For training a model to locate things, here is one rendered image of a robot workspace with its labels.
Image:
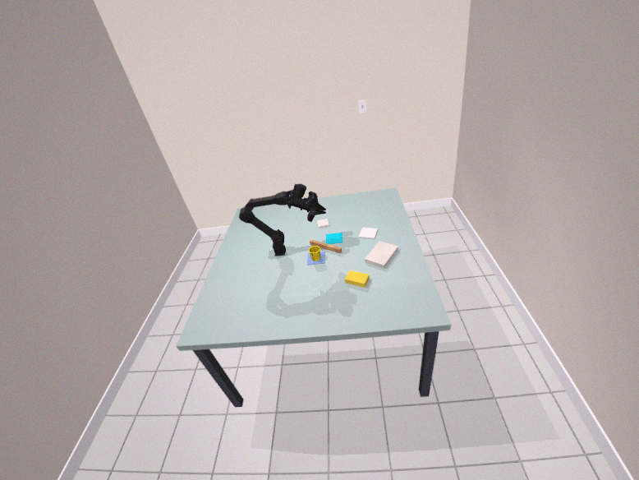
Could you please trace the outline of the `brown wooden plank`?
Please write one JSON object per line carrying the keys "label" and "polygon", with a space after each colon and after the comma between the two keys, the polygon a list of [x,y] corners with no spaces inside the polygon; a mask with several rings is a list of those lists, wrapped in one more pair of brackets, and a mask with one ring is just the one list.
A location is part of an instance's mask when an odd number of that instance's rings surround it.
{"label": "brown wooden plank", "polygon": [[326,250],[330,250],[332,252],[337,252],[337,253],[341,253],[342,252],[342,248],[341,247],[335,247],[333,245],[329,245],[323,242],[318,242],[315,240],[310,240],[310,245],[312,246],[318,246],[320,248],[326,249]]}

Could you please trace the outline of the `yellow flat bar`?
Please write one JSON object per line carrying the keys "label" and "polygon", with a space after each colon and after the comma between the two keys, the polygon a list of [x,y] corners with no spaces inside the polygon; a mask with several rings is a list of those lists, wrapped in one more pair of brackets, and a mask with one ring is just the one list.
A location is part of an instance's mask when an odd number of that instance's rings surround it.
{"label": "yellow flat bar", "polygon": [[360,272],[355,272],[350,270],[347,274],[347,277],[345,278],[345,283],[365,288],[369,279],[370,279],[370,275],[368,274],[363,274]]}

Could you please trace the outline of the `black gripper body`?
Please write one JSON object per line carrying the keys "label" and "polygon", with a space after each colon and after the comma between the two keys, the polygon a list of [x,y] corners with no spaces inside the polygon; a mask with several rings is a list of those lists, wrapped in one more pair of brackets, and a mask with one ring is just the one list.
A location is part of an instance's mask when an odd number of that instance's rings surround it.
{"label": "black gripper body", "polygon": [[314,206],[315,206],[316,203],[313,204],[312,209],[311,209],[308,205],[305,204],[305,202],[306,202],[306,200],[305,200],[305,197],[304,197],[304,199],[302,199],[302,201],[301,201],[300,208],[301,208],[301,210],[302,209],[303,210],[307,210],[307,212],[309,213],[308,216],[307,216],[307,220],[312,222],[313,218],[315,217],[315,209],[316,208]]}

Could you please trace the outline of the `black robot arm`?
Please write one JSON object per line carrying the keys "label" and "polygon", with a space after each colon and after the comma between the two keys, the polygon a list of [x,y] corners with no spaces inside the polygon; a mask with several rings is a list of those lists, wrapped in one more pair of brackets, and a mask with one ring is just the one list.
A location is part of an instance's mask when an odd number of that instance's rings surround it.
{"label": "black robot arm", "polygon": [[[252,224],[260,231],[267,234],[273,241],[273,249],[275,256],[284,256],[286,248],[284,244],[284,234],[279,229],[273,230],[268,225],[257,219],[252,210],[254,207],[262,205],[288,205],[300,208],[302,197],[306,191],[306,186],[303,184],[295,184],[293,190],[287,192],[279,192],[273,196],[266,196],[260,198],[251,198],[246,203],[246,206],[241,209],[240,220],[245,223]],[[317,202],[318,198],[315,192],[309,192],[309,196],[305,198],[305,204],[312,208],[313,204]]]}

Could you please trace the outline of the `olive yellow cup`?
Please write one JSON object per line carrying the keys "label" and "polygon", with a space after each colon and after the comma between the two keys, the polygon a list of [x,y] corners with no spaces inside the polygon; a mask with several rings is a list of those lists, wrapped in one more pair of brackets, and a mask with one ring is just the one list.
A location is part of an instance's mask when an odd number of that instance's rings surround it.
{"label": "olive yellow cup", "polygon": [[321,258],[320,247],[313,246],[309,248],[310,257],[313,261],[318,261]]}

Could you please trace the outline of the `white flat slab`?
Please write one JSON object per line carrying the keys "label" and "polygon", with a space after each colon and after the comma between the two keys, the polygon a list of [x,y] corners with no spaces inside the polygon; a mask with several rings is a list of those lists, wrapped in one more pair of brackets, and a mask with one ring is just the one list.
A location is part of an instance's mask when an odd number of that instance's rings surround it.
{"label": "white flat slab", "polygon": [[377,234],[377,228],[362,228],[359,238],[373,238]]}

